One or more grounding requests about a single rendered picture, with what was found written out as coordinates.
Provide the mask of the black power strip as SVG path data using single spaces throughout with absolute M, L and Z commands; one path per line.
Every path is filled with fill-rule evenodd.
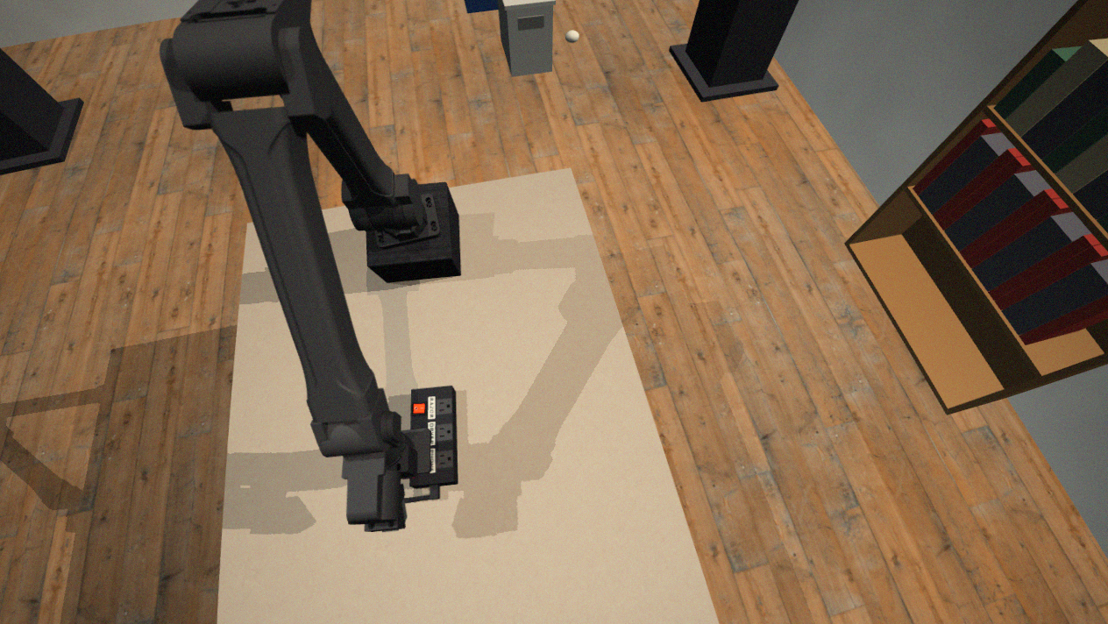
M 440 499 L 440 485 L 458 484 L 456 389 L 453 386 L 411 389 L 411 429 L 430 429 L 430 473 L 408 479 L 410 487 L 429 487 L 430 495 L 404 498 L 406 503 Z

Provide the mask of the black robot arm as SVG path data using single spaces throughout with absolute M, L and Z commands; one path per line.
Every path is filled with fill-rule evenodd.
M 307 132 L 343 180 L 353 229 L 375 231 L 381 250 L 442 233 L 433 196 L 394 174 L 353 116 L 316 47 L 311 1 L 198 0 L 160 43 L 160 61 L 183 126 L 211 129 L 235 168 L 301 358 L 312 433 L 322 456 L 343 456 L 345 519 L 365 532 L 399 531 L 408 518 L 401 478 L 418 475 L 418 451 L 406 444 L 390 466 L 404 444 L 401 415 L 389 411 L 353 334 Z M 259 96 L 284 106 L 222 101 Z

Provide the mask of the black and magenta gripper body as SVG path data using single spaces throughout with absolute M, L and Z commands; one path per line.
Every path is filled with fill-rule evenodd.
M 413 450 L 418 451 L 418 474 L 430 473 L 432 470 L 432 461 L 430 460 L 430 443 L 432 443 L 432 433 L 430 429 L 407 429 L 401 431 L 403 434 L 403 449 L 401 456 L 398 457 L 397 461 L 401 459 L 406 451 L 406 444 L 410 444 Z

